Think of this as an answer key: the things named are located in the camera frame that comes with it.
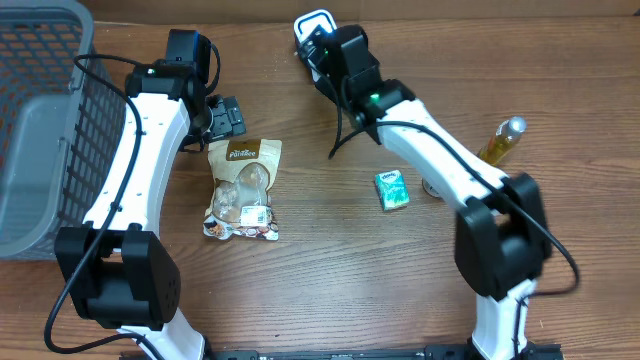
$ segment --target perforated bin side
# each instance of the perforated bin side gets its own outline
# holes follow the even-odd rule
[[[0,202],[3,196],[9,202],[0,208],[0,215],[9,216],[0,229],[0,249],[6,245],[3,241],[15,242],[10,244],[13,247],[5,246],[9,253],[0,251],[0,258],[53,259],[58,229],[81,224],[106,179],[122,133],[125,106],[73,66],[76,54],[95,52],[92,38],[93,20],[74,1],[0,2],[0,180],[3,172],[12,170],[7,168],[12,162],[29,162],[17,151],[11,152],[21,108],[41,96],[69,98],[59,141],[68,146],[67,157],[60,156],[55,165],[63,176],[51,179],[52,184],[56,182],[51,188],[57,191],[38,201],[7,200],[7,194],[0,194]],[[110,81],[100,60],[88,61],[87,66]],[[28,146],[38,146],[38,139],[29,139]]]

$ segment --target bottle cap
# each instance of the bottle cap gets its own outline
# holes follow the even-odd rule
[[[527,121],[521,116],[514,116],[509,119],[509,126],[507,126],[507,136],[518,137],[527,130]]]

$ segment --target wooden table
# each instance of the wooden table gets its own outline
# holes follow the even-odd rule
[[[640,352],[640,22],[555,18],[363,23],[385,78],[399,78],[469,149],[520,114],[529,129],[505,170],[540,184],[550,228],[582,267],[580,291],[533,301],[527,333],[567,359]],[[378,349],[461,343],[475,298],[453,261],[453,213],[404,161],[360,136],[329,161],[335,107],[293,55],[291,24],[198,29],[222,55],[219,93],[238,97],[248,135],[283,141],[271,192],[275,243],[205,239],[213,190],[205,154],[179,154],[161,238],[180,267],[180,307],[216,349]],[[98,27],[98,51],[151,62],[171,27]],[[126,71],[108,63],[122,85]],[[376,173],[400,169],[408,208],[382,213]],[[52,262],[0,264],[0,359],[62,359],[42,329],[63,285]],[[541,288],[567,285],[557,254]],[[54,339],[111,334],[68,301]],[[115,359],[118,343],[74,359]]]

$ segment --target crate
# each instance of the crate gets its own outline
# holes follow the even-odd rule
[[[2,259],[54,259],[58,229],[82,223],[107,177],[125,105],[73,65],[93,32],[75,1],[0,0]]]

